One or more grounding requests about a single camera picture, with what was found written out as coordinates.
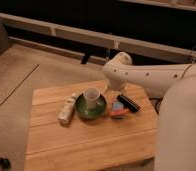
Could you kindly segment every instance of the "red object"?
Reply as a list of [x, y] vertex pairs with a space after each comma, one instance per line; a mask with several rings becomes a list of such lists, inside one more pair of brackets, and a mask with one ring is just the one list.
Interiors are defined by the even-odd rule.
[[124, 115], [125, 113], [129, 112], [129, 109], [119, 109], [110, 112], [111, 116], [119, 116]]

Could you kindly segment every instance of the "black wheel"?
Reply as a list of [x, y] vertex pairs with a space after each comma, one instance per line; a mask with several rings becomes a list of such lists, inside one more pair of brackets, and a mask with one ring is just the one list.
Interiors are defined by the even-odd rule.
[[9, 159], [1, 159], [0, 167], [1, 167], [1, 169], [10, 169], [11, 163], [10, 163]]

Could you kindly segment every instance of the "white cup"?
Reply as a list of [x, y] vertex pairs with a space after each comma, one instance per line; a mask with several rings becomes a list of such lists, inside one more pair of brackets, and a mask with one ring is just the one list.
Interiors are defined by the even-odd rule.
[[97, 88], [87, 88], [83, 96], [86, 100], [87, 109], [95, 109], [97, 107], [97, 101], [100, 97], [100, 91]]

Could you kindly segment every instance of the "green plate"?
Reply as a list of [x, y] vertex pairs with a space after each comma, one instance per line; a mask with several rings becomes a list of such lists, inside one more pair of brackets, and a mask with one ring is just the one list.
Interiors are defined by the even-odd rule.
[[95, 109], [87, 109], [86, 108], [86, 100], [83, 96], [83, 94], [81, 94], [77, 100], [76, 100], [76, 110], [79, 114], [80, 117], [84, 118], [84, 119], [96, 119], [98, 117], [100, 117], [103, 112], [106, 109], [107, 103], [105, 98], [100, 95], [99, 99], [98, 99], [98, 105]]

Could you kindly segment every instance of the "table top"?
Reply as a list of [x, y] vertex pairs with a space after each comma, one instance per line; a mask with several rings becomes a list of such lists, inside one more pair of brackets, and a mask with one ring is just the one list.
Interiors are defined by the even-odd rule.
[[111, 119], [107, 112], [116, 98], [112, 91], [105, 95], [103, 117], [82, 121], [75, 113], [69, 127], [59, 124], [60, 109], [73, 92], [103, 90], [105, 85], [101, 80], [34, 91], [25, 171], [100, 170], [154, 157], [157, 115], [139, 86], [126, 86], [127, 96], [141, 106], [136, 114]]

